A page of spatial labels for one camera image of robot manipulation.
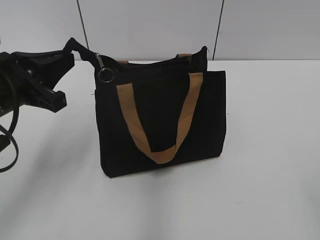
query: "metal key ring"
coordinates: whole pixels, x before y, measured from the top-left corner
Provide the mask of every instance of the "metal key ring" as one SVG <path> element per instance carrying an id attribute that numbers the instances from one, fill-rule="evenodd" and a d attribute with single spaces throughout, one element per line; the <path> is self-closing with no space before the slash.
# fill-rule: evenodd
<path id="1" fill-rule="evenodd" d="M 103 80 L 102 78 L 101 78 L 101 73 L 103 73 L 103 72 L 111 72 L 112 73 L 112 77 L 111 77 L 111 79 L 109 80 L 109 81 L 105 81 L 105 80 Z M 99 80 L 101 81 L 101 82 L 103 82 L 103 83 L 111 83 L 114 79 L 115 79 L 115 72 L 112 70 L 112 69 L 110 69 L 110 68 L 102 68 L 99 72 L 98 72 L 98 78 L 99 78 Z"/>
<path id="2" fill-rule="evenodd" d="M 105 67 L 104 62 L 102 61 L 101 55 L 99 53 L 96 52 L 95 57 L 96 57 L 96 59 L 98 59 L 98 62 L 100 65 L 100 71 L 98 72 L 98 79 L 103 83 L 112 82 L 115 79 L 115 72 L 112 69 Z M 105 81 L 102 79 L 101 73 L 104 73 L 104 72 L 111 72 L 112 73 L 112 77 L 109 81 Z"/>

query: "black bag strap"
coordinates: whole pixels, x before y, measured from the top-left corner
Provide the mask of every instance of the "black bag strap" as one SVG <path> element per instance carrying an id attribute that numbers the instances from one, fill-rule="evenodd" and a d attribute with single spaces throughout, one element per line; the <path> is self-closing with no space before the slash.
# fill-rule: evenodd
<path id="1" fill-rule="evenodd" d="M 76 51 L 80 54 L 80 57 L 83 61 L 88 61 L 89 63 L 91 63 L 91 65 L 95 68 L 95 70 L 98 70 L 98 71 L 101 70 L 99 61 L 97 59 L 98 53 L 95 53 L 85 48 L 83 45 L 77 42 L 73 37 L 71 37 L 69 41 L 65 44 L 63 51 L 66 53 L 71 53 L 72 51 Z M 100 56 L 106 68 L 112 69 L 115 72 L 123 71 L 123 67 L 121 66 L 121 64 L 118 63 L 113 58 L 105 55 L 100 55 Z"/>

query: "black cable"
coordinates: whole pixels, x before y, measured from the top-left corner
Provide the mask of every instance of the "black cable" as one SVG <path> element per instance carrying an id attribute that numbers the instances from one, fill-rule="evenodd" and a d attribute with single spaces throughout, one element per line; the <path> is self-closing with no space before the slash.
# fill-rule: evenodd
<path id="1" fill-rule="evenodd" d="M 16 162 L 18 160 L 18 156 L 19 156 L 19 148 L 18 148 L 18 144 L 17 144 L 15 138 L 12 136 L 12 134 L 1 125 L 0 125 L 0 131 L 3 132 L 10 139 L 10 141 L 13 143 L 14 148 L 15 148 L 15 159 L 13 160 L 13 162 L 10 163 L 10 165 L 8 165 L 6 167 L 0 168 L 0 173 L 3 173 L 3 172 L 8 171 L 9 169 L 11 169 L 16 164 Z"/>
<path id="2" fill-rule="evenodd" d="M 15 138 L 12 136 L 12 133 L 16 129 L 18 118 L 19 118 L 19 99 L 18 99 L 16 88 L 11 82 L 8 74 L 6 74 L 1 69 L 0 69 L 0 80 L 5 80 L 7 82 L 12 94 L 12 106 L 13 106 L 13 116 L 12 116 L 12 121 L 11 121 L 9 130 L 6 130 L 2 125 L 0 125 L 0 131 L 4 133 L 4 136 L 0 135 L 0 137 L 2 137 L 2 140 L 3 140 L 2 143 L 5 144 L 4 146 L 1 146 L 1 147 L 5 148 L 7 144 L 9 144 L 9 142 L 7 144 L 6 142 L 10 140 L 13 143 L 15 148 L 15 159 L 13 160 L 13 162 L 6 167 L 0 168 L 0 173 L 3 173 L 11 169 L 16 164 L 19 156 L 19 148 L 18 148 L 17 142 Z"/>
<path id="3" fill-rule="evenodd" d="M 18 100 L 18 95 L 15 86 L 11 82 L 8 74 L 6 74 L 3 70 L 0 69 L 0 79 L 3 79 L 6 81 L 7 85 L 10 88 L 11 95 L 12 95 L 12 106 L 13 106 L 13 116 L 12 116 L 12 121 L 10 128 L 8 130 L 9 133 L 13 133 L 14 130 L 16 129 L 17 123 L 18 123 L 18 118 L 19 118 L 19 100 Z"/>
<path id="4" fill-rule="evenodd" d="M 85 24 L 84 24 L 84 19 L 82 18 L 82 13 L 81 13 L 81 8 L 80 8 L 79 0 L 76 0 L 76 4 L 77 4 L 77 6 L 78 6 L 78 11 L 79 11 L 80 19 L 81 19 L 81 25 L 82 25 L 82 30 L 83 30 L 84 38 L 85 38 L 86 48 L 87 48 L 88 50 L 90 50 L 90 49 L 89 49 L 89 44 L 88 44 L 88 39 L 87 39 L 87 34 L 86 34 L 86 29 L 85 29 Z"/>

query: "bag strap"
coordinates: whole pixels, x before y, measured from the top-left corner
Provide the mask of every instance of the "bag strap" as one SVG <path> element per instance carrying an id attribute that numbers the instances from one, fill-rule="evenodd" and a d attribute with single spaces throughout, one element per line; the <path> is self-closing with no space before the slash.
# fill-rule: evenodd
<path id="1" fill-rule="evenodd" d="M 100 69 L 99 61 L 97 60 L 97 54 L 89 49 L 85 48 L 79 42 L 77 42 L 73 37 L 71 37 L 68 42 L 65 44 L 63 50 L 66 53 L 71 53 L 72 51 L 76 51 L 80 54 L 80 57 L 83 61 L 88 61 L 91 65 L 96 69 Z M 121 71 L 123 67 L 119 62 L 114 60 L 111 57 L 100 55 L 103 59 L 104 65 L 112 69 L 113 71 Z"/>
<path id="2" fill-rule="evenodd" d="M 189 61 L 189 63 L 191 63 L 191 61 L 192 61 L 192 54 L 191 53 L 180 53 L 180 54 L 177 54 L 176 57 L 178 59 L 186 58 Z"/>
<path id="3" fill-rule="evenodd" d="M 168 163 L 175 157 L 190 130 L 203 83 L 203 73 L 189 73 L 189 81 L 189 91 L 178 120 L 176 143 L 174 146 L 158 152 L 151 152 L 146 133 L 138 116 L 132 83 L 116 86 L 123 117 L 136 147 L 157 164 Z"/>

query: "white wall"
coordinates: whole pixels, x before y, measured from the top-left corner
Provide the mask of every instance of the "white wall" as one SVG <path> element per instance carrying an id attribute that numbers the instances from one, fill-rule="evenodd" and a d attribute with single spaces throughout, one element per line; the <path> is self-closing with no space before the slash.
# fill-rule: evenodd
<path id="1" fill-rule="evenodd" d="M 215 59 L 320 59 L 320 1 L 225 0 Z"/>
<path id="2" fill-rule="evenodd" d="M 0 52 L 60 50 L 70 36 L 85 42 L 75 0 L 0 1 Z"/>
<path id="3" fill-rule="evenodd" d="M 79 0 L 90 48 L 164 60 L 203 45 L 212 57 L 222 0 Z M 319 0 L 225 0 L 216 60 L 320 59 Z M 76 0 L 1 0 L 0 52 L 85 44 Z"/>
<path id="4" fill-rule="evenodd" d="M 80 0 L 89 46 L 116 59 L 163 60 L 206 45 L 222 0 Z"/>

